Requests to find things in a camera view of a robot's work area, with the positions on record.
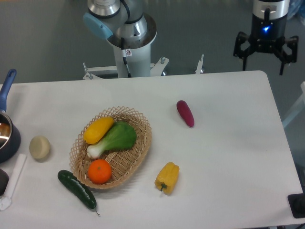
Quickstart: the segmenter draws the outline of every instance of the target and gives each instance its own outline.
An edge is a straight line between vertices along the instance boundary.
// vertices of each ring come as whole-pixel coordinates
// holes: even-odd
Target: gray floor
[[[0,2],[0,83],[16,68],[16,83],[80,80],[87,67],[113,66],[111,46],[85,28],[86,0],[15,0]],[[158,27],[152,62],[170,59],[169,75],[191,74],[204,54],[206,73],[241,71],[233,57],[239,31],[250,33],[251,0],[143,0]],[[298,61],[279,76],[280,61],[255,53],[247,70],[267,73],[281,117],[301,95],[305,81],[305,26],[287,22],[285,36],[299,36]],[[305,112],[285,130],[296,164],[305,167]]]

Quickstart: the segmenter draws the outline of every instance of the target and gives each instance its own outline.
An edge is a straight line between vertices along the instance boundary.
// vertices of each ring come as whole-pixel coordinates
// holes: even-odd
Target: pepper stem
[[[162,190],[163,190],[163,188],[167,188],[167,185],[166,185],[166,184],[164,184],[164,183],[162,183],[162,184],[161,184],[161,187],[162,187],[162,188],[160,189],[160,191],[162,191]]]

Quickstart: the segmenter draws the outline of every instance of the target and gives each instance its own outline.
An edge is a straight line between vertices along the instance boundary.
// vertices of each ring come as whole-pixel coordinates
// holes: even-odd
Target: saucepan
[[[10,159],[19,149],[21,136],[10,117],[6,114],[6,99],[17,71],[11,69],[0,90],[0,163]]]

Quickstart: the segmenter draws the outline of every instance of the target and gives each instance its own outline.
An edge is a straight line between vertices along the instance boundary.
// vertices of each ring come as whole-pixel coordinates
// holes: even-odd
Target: bok choy
[[[97,159],[106,150],[131,149],[136,140],[134,128],[126,122],[118,121],[99,142],[88,146],[87,155],[89,158]]]

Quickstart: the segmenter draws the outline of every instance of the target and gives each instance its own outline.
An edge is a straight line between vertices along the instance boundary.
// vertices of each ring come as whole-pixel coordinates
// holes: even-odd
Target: wicker basket
[[[105,159],[112,168],[110,180],[102,185],[92,183],[87,171],[93,159],[87,156],[88,144],[83,139],[83,134],[88,126],[95,120],[111,116],[115,121],[125,121],[130,124],[136,131],[137,140],[130,150],[107,151],[100,159]],[[139,167],[144,160],[147,151],[152,142],[152,129],[146,117],[142,113],[128,107],[113,107],[104,110],[93,118],[87,126],[84,127],[78,139],[76,139],[70,152],[70,167],[73,174],[83,184],[98,189],[108,189],[116,187],[126,181]]]

